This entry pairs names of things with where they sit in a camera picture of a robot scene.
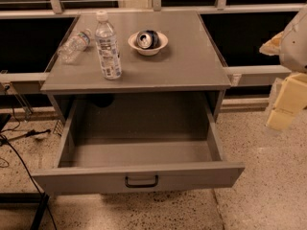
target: open drawer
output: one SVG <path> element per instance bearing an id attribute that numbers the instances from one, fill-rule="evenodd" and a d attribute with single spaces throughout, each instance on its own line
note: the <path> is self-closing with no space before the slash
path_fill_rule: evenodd
<path id="1" fill-rule="evenodd" d="M 33 173 L 49 195 L 231 187 L 243 163 L 223 150 L 203 92 L 77 96 L 55 167 Z"/>

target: bowl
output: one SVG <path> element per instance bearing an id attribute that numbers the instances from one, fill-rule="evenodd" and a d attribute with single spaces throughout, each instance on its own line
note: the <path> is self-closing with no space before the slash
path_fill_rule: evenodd
<path id="1" fill-rule="evenodd" d="M 137 42 L 136 42 L 136 38 L 137 38 L 138 33 L 132 34 L 130 36 L 130 38 L 128 40 L 128 44 L 130 45 L 130 47 L 132 49 L 135 49 L 139 54 L 141 54 L 143 56 L 146 56 L 146 57 L 154 56 L 157 53 L 159 53 L 159 51 L 161 49 L 163 49 L 169 41 L 165 34 L 162 34 L 162 33 L 159 33 L 159 32 L 156 32 L 156 33 L 157 33 L 157 36 L 159 37 L 159 41 L 157 43 L 157 47 L 154 48 L 154 49 L 142 49 L 142 48 L 140 48 L 137 45 Z"/>

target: floor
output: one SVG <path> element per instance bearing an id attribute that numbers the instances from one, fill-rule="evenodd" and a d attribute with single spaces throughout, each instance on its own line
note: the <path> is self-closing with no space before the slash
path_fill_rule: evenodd
<path id="1" fill-rule="evenodd" d="M 244 172 L 229 189 L 119 195 L 62 195 L 49 207 L 58 229 L 306 229 L 307 110 L 288 130 L 265 128 L 267 111 L 221 113 L 218 130 L 228 161 L 243 161 Z M 56 118 L 22 122 L 25 130 L 54 130 Z M 12 121 L 7 127 L 14 127 Z M 50 168 L 59 144 L 55 132 L 12 144 L 30 171 Z M 0 192 L 35 192 L 15 154 L 0 148 Z M 30 229 L 35 205 L 0 205 L 0 229 Z M 55 229 L 46 212 L 41 229 Z"/>

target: plastic bottle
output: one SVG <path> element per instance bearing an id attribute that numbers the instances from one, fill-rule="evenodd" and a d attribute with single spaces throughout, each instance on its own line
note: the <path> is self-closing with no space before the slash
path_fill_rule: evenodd
<path id="1" fill-rule="evenodd" d="M 96 16 L 99 23 L 95 39 L 102 72 L 106 79 L 115 80 L 122 75 L 116 32 L 108 22 L 106 11 L 98 11 Z"/>
<path id="2" fill-rule="evenodd" d="M 78 32 L 68 38 L 68 40 L 59 47 L 58 54 L 63 63 L 73 64 L 90 43 L 91 32 L 89 29 Z"/>

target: drawer handle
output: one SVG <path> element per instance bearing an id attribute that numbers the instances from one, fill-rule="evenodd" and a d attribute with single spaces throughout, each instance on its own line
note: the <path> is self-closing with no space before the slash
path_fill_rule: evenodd
<path id="1" fill-rule="evenodd" d="M 154 177 L 154 183 L 152 183 L 152 184 L 139 184 L 139 185 L 129 184 L 129 178 L 127 176 L 125 177 L 125 185 L 128 188 L 154 188 L 155 186 L 157 186 L 158 183 L 159 183 L 159 176 L 158 175 L 156 175 Z"/>

